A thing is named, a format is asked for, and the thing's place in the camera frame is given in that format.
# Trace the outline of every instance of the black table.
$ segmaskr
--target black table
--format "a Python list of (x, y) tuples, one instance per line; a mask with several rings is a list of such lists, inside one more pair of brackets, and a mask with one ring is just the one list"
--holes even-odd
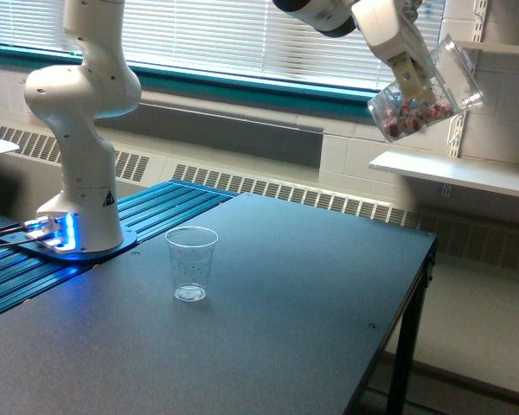
[(163, 236), (0, 315), (0, 414), (342, 414), (403, 314), (401, 412), (435, 238), (241, 195), (208, 297), (171, 296)]

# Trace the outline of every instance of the window sill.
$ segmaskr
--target window sill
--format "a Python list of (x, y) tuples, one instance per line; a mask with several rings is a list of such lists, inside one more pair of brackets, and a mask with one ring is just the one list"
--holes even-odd
[[(76, 54), (0, 46), (0, 65), (4, 66), (38, 69), (51, 64), (80, 63), (81, 57)], [(140, 78), (144, 89), (327, 118), (370, 118), (367, 103), (376, 94), (370, 91), (250, 79), (137, 62), (129, 62), (129, 65)]]

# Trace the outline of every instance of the plastic container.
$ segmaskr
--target plastic container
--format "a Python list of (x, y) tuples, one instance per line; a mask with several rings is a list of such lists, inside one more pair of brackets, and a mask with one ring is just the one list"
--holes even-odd
[(173, 295), (181, 301), (206, 296), (217, 233), (206, 227), (176, 227), (165, 234), (170, 249)]
[(368, 103), (379, 130), (389, 142), (485, 103), (464, 56), (450, 36), (431, 52), (431, 57), (437, 74), (424, 85), (422, 97), (404, 101), (395, 82)]

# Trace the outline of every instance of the blue led light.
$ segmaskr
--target blue led light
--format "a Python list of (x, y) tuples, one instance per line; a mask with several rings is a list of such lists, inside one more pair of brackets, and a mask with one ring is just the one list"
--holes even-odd
[(65, 225), (66, 242), (63, 244), (63, 249), (75, 249), (77, 246), (77, 237), (75, 232), (75, 218), (72, 214), (66, 214)]

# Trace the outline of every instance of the blue rail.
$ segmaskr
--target blue rail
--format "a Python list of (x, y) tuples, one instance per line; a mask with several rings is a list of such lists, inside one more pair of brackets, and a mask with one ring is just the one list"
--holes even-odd
[[(144, 242), (236, 194), (186, 182), (164, 182), (119, 200), (121, 223)], [(0, 248), (0, 314), (89, 269)]]

